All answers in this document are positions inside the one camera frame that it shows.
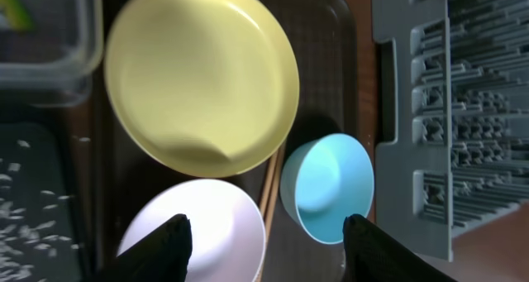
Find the dish rack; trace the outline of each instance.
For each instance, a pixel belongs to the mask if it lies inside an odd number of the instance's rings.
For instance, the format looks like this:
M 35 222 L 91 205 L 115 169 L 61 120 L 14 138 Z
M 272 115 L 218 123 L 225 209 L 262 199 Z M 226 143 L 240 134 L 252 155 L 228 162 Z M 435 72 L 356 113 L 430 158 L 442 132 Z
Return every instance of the dish rack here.
M 373 0 L 373 24 L 377 224 L 452 260 L 452 238 L 529 200 L 529 1 Z

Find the blue cup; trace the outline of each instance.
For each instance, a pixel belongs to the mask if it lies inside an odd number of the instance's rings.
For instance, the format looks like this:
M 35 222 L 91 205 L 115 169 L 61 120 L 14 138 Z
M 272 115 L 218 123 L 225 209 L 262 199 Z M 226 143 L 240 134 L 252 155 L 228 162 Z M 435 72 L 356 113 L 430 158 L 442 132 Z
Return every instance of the blue cup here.
M 371 209 L 373 166 L 355 138 L 331 134 L 292 153 L 279 192 L 287 213 L 311 238 L 338 244 L 343 242 L 346 217 L 367 217 Z

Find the wooden chopstick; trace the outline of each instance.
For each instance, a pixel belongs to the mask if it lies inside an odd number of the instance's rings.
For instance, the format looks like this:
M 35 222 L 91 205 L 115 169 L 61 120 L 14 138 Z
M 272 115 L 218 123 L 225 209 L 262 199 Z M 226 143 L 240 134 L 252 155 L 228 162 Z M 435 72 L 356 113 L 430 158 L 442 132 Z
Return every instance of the wooden chopstick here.
M 278 198 L 279 183 L 281 181 L 281 170 L 283 169 L 284 161 L 284 144 L 272 155 L 266 172 L 266 179 L 264 181 L 263 194 L 260 200 L 260 211 L 264 219 L 264 227 L 266 229 L 266 243 L 270 236 L 270 230 L 272 229 L 272 220 L 274 219 L 275 203 Z M 261 281 L 263 275 L 263 267 L 261 266 L 259 275 L 257 276 L 256 282 Z

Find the yellow-green object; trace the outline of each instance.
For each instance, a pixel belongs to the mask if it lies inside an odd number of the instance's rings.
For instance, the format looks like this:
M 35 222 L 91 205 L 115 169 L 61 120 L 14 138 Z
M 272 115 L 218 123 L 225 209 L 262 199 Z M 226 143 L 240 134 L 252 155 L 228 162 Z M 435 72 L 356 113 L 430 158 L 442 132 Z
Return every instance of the yellow-green object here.
M 135 142 L 195 176 L 265 161 L 298 107 L 292 48 L 257 0 L 130 0 L 109 36 L 105 77 Z
M 0 0 L 0 12 L 14 31 L 29 31 L 34 27 L 29 13 L 18 0 Z

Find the dish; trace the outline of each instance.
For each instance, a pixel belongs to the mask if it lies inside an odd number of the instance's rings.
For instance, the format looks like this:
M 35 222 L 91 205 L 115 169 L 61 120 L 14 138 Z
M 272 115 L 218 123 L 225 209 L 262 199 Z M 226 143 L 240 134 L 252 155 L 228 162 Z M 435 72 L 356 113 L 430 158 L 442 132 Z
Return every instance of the dish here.
M 176 214 L 191 222 L 193 253 L 187 282 L 248 282 L 265 256 L 265 224 L 254 201 L 233 184 L 196 179 L 165 190 L 127 228 L 118 255 Z
M 105 76 L 132 139 L 194 176 L 259 165 L 298 107 L 292 47 L 258 0 L 130 0 L 109 36 Z
M 279 192 L 287 213 L 312 239 L 341 243 L 346 217 L 367 217 L 371 209 L 373 166 L 355 138 L 330 134 L 292 153 Z

